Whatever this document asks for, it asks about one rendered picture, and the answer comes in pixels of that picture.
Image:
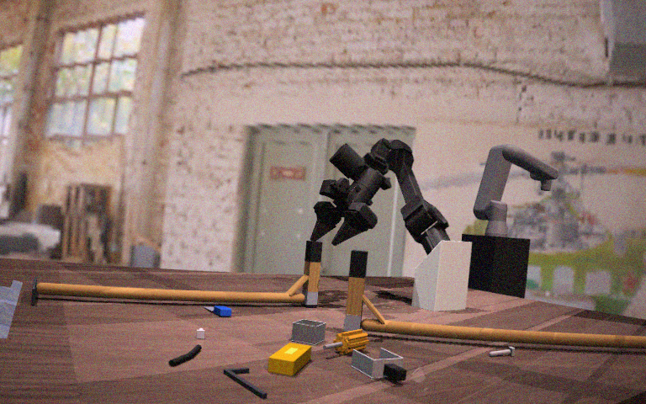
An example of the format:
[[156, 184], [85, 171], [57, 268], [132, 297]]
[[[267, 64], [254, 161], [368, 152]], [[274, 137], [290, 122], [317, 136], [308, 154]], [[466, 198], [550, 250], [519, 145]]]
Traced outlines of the yellow rectangular block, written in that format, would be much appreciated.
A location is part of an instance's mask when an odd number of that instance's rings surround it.
[[269, 358], [268, 372], [295, 375], [311, 360], [311, 346], [289, 343]]

